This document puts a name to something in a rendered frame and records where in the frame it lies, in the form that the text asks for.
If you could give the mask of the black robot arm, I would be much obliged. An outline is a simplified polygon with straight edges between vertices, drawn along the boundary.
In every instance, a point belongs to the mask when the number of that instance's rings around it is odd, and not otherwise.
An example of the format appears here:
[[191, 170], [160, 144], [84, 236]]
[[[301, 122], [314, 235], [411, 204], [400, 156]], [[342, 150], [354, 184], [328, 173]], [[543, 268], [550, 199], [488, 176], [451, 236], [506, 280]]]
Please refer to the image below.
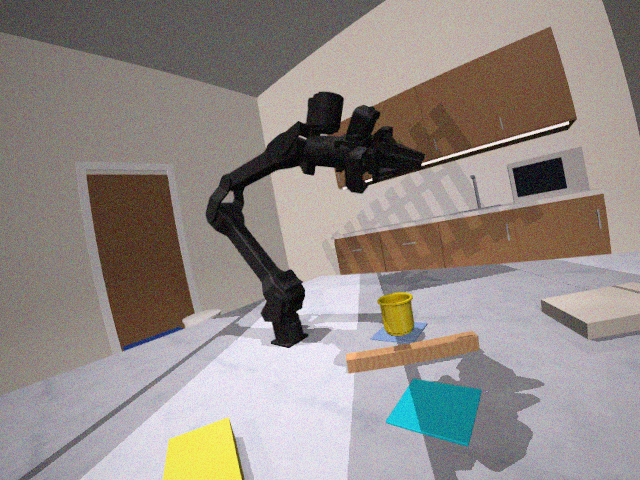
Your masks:
[[[226, 235], [248, 266], [262, 282], [266, 304], [261, 310], [265, 322], [271, 322], [276, 339], [271, 344], [290, 348], [308, 334], [302, 331], [296, 311], [302, 309], [305, 289], [290, 269], [282, 271], [244, 225], [244, 188], [280, 169], [299, 166], [303, 174], [314, 175], [315, 166], [332, 167], [329, 147], [334, 133], [340, 129], [344, 97], [337, 93], [319, 92], [308, 100], [307, 123], [297, 121], [291, 128], [269, 142], [266, 150], [233, 172], [224, 175], [212, 193], [206, 220], [216, 231]], [[364, 147], [380, 112], [374, 106], [356, 107], [351, 115], [341, 145], [355, 150]], [[327, 134], [327, 135], [320, 135]], [[299, 136], [304, 136], [304, 139]], [[221, 202], [234, 191], [233, 203]]]

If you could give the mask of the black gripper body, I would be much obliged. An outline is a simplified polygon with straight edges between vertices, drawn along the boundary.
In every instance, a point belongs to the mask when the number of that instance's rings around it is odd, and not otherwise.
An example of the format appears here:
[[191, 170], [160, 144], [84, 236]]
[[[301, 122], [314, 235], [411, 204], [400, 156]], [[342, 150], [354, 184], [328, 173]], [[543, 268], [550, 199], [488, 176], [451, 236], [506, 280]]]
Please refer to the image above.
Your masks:
[[374, 143], [371, 143], [372, 135], [369, 135], [363, 141], [357, 141], [357, 143], [365, 144], [364, 147], [357, 147], [355, 150], [341, 145], [340, 140], [345, 139], [346, 134], [335, 136], [332, 139], [329, 147], [329, 161], [331, 166], [336, 168], [336, 172], [345, 170], [345, 183], [348, 190], [358, 194], [362, 194], [366, 190], [367, 183], [362, 179], [366, 171], [368, 174], [373, 172], [373, 147], [378, 143], [385, 147], [386, 135], [392, 131], [392, 126], [381, 127], [374, 134]]

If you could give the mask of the yellow cup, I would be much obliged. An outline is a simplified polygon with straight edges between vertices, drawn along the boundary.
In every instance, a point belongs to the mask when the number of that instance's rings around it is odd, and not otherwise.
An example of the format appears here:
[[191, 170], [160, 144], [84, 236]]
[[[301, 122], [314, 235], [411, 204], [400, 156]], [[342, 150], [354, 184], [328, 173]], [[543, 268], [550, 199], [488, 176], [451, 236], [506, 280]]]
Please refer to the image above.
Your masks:
[[388, 294], [377, 300], [381, 305], [384, 328], [389, 335], [402, 336], [412, 331], [415, 324], [412, 299], [412, 294], [403, 292]]

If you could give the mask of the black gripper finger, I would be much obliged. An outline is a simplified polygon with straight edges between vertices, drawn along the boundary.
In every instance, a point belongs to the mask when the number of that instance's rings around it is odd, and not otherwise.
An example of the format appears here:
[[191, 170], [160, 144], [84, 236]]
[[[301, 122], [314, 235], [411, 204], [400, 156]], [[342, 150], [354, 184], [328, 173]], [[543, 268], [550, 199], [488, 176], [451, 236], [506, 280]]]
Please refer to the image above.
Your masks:
[[401, 154], [405, 157], [410, 157], [410, 158], [415, 158], [421, 161], [425, 160], [425, 155], [421, 152], [415, 151], [409, 147], [406, 147], [400, 143], [397, 143], [395, 141], [395, 139], [393, 138], [393, 135], [391, 132], [389, 132], [386, 135], [385, 138], [385, 147], [387, 149], [388, 152], [391, 153], [396, 153], [396, 154]]
[[384, 178], [389, 178], [403, 172], [409, 172], [421, 167], [422, 161], [405, 157], [401, 154], [388, 152], [380, 143], [375, 144], [372, 150], [373, 172], [372, 182], [376, 183]]

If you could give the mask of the tan wooden bar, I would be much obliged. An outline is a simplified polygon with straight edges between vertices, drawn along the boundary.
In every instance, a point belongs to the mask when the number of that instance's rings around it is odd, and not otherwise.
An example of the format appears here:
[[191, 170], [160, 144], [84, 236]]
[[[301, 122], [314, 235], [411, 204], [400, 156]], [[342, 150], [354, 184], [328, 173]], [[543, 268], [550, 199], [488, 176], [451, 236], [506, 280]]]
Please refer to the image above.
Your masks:
[[400, 346], [347, 353], [348, 374], [479, 351], [478, 340], [478, 335], [470, 331]]

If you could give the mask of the cream flat block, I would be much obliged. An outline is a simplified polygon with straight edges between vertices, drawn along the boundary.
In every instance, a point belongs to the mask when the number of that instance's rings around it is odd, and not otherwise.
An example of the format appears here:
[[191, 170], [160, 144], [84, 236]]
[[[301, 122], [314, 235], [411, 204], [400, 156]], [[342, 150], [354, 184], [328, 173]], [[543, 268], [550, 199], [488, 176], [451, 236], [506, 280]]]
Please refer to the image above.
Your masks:
[[602, 287], [541, 299], [545, 315], [588, 340], [640, 330], [640, 284]]

